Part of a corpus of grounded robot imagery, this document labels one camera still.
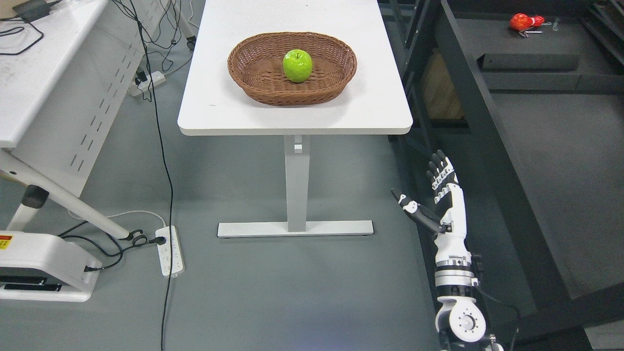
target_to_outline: white machine base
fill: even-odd
[[[371,235],[371,220],[324,220],[306,222],[306,231],[289,232],[287,222],[219,223],[217,237],[297,237],[322,235]]]
[[[53,280],[53,284],[63,283],[55,291],[8,290],[0,284],[0,299],[83,302],[91,297],[99,271],[84,269],[98,268],[102,263],[82,247],[51,234],[3,230],[0,234],[0,270],[38,270],[41,277]]]

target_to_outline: red toy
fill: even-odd
[[[544,17],[528,17],[524,13],[517,13],[509,21],[509,26],[518,32],[526,31],[531,27],[539,27],[544,23]]]

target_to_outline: power strip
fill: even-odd
[[[176,278],[178,274],[184,272],[184,261],[182,260],[182,252],[180,251],[180,244],[178,243],[178,232],[174,226],[171,226],[171,245],[173,246],[173,269],[171,271],[171,277]],[[171,264],[171,251],[169,251],[169,227],[160,228],[156,230],[156,237],[163,237],[167,241],[158,247],[158,257],[160,259],[160,270],[165,277],[169,275],[169,265]]]
[[[154,88],[167,81],[165,75],[160,73],[160,71],[152,72],[152,78],[154,79]],[[147,92],[150,82],[151,80],[149,74],[147,75],[147,80],[145,82],[141,82],[139,85],[134,84],[134,81],[132,81],[130,83],[130,87],[128,87],[128,94],[131,96],[138,96]]]

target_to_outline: robotic hand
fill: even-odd
[[[493,335],[484,338],[485,318],[476,306],[472,290],[479,280],[472,271],[472,254],[466,249],[466,206],[455,169],[440,150],[431,156],[427,176],[434,192],[435,211],[410,199],[397,189],[393,196],[414,222],[433,232],[436,254],[436,292],[442,303],[436,329],[443,346],[453,343],[487,342],[488,351],[502,351]]]

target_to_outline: table base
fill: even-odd
[[[287,222],[219,223],[217,237],[296,237],[329,235],[371,235],[371,220],[323,220],[306,222],[303,232],[289,232]]]

